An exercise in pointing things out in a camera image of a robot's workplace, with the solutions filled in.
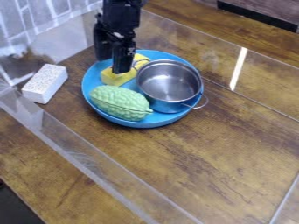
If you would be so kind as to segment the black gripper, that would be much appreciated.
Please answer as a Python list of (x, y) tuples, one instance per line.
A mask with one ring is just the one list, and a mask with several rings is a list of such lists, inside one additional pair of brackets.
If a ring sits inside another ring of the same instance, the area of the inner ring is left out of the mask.
[[(140, 24), (140, 11), (146, 0), (103, 0), (102, 12), (94, 26), (94, 46), (99, 61), (112, 57), (112, 72), (127, 73), (136, 53), (135, 29)], [(111, 39), (120, 39), (111, 45)]]

